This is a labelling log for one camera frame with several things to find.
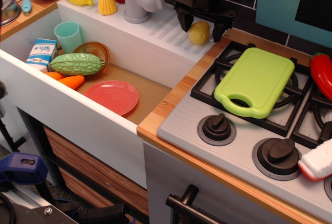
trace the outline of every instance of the stove knob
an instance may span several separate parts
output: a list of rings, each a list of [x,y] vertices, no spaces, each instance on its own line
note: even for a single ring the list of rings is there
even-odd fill
[[[224,114],[213,115],[207,118],[203,125],[204,135],[214,141],[227,139],[231,132],[231,126]]]
[[[272,163],[281,162],[287,159],[293,152],[295,143],[291,139],[282,139],[272,145],[268,159]]]
[[[300,159],[293,140],[286,138],[271,138],[262,143],[257,150],[260,164],[277,175],[290,175],[299,168]]]

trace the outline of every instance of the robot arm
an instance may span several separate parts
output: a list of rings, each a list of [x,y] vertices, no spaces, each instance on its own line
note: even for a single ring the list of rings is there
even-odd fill
[[[226,9],[222,0],[174,0],[174,9],[182,29],[187,32],[194,17],[213,22],[214,42],[220,41],[223,33],[233,26],[236,13]]]

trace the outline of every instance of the black oven window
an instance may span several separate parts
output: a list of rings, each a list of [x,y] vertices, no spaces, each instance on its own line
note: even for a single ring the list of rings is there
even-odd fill
[[[295,20],[332,32],[332,0],[300,0]]]

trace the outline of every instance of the pink plate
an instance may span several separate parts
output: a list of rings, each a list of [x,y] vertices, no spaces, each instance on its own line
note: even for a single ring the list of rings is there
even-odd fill
[[[130,112],[139,101],[139,93],[132,85],[119,80],[99,82],[84,95],[118,115]]]

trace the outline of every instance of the milk carton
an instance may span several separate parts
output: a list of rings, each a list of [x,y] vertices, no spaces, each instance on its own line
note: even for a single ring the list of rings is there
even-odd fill
[[[26,63],[45,73],[51,71],[50,62],[58,56],[58,43],[54,40],[37,39]]]

